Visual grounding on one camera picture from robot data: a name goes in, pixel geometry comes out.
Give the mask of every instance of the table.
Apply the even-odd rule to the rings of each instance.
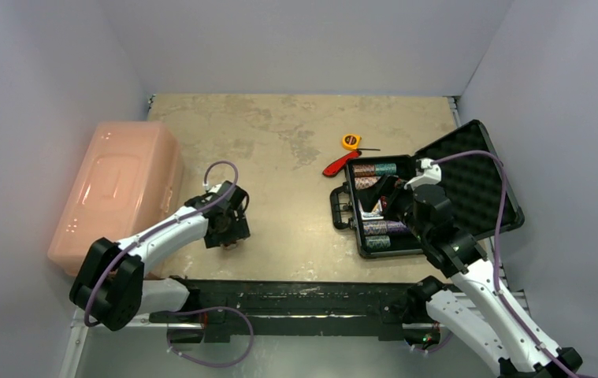
[[[364,260],[352,230],[332,226],[329,194],[344,173],[321,171],[347,151],[346,133],[364,156],[414,154],[455,129],[446,98],[278,94],[157,94],[148,120],[178,138],[185,163],[180,200],[201,194],[206,167],[233,161],[251,197],[251,237],[234,250],[192,243],[156,271],[212,280],[416,282],[444,280],[423,256]],[[231,180],[226,166],[211,183]]]

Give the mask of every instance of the pink plastic box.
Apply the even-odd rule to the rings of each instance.
[[[75,276],[90,245],[142,231],[174,211],[183,162],[161,122],[103,122],[97,127],[48,250]]]

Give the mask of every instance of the black case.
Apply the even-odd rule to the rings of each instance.
[[[397,155],[384,157],[359,157],[350,160],[345,167],[347,181],[331,192],[333,225],[338,229],[353,228],[357,235],[358,252],[363,258],[386,258],[420,254],[419,242],[412,235],[392,235],[389,248],[368,250],[364,243],[362,216],[358,209],[353,166],[360,164],[395,163],[396,175],[405,180],[415,176],[415,162],[420,158],[433,160],[445,158],[468,150],[485,150],[496,155],[485,126],[479,120],[472,120],[461,128],[420,149],[414,156]],[[488,157],[469,156],[440,165],[444,188],[455,210],[456,222],[468,230],[476,239],[487,238],[494,233],[500,187],[502,179],[498,166]],[[349,201],[343,203],[339,194],[347,193]],[[343,221],[343,213],[353,213]],[[507,199],[503,212],[501,232],[519,228],[524,223],[524,213],[517,203],[514,192],[507,185]]]

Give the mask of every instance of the red utility knife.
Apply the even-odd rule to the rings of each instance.
[[[335,177],[338,174],[338,172],[343,170],[343,168],[345,167],[345,164],[348,161],[350,161],[354,158],[358,158],[359,156],[361,156],[361,151],[354,150],[354,151],[350,152],[349,154],[341,157],[340,159],[334,161],[333,163],[329,164],[329,166],[326,167],[326,169],[321,174],[324,176],[327,176],[327,177]]]

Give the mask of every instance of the tape measure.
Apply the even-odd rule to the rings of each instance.
[[[358,148],[361,142],[361,136],[356,134],[346,134],[341,141],[345,150],[368,150],[368,151],[379,151],[379,148]]]

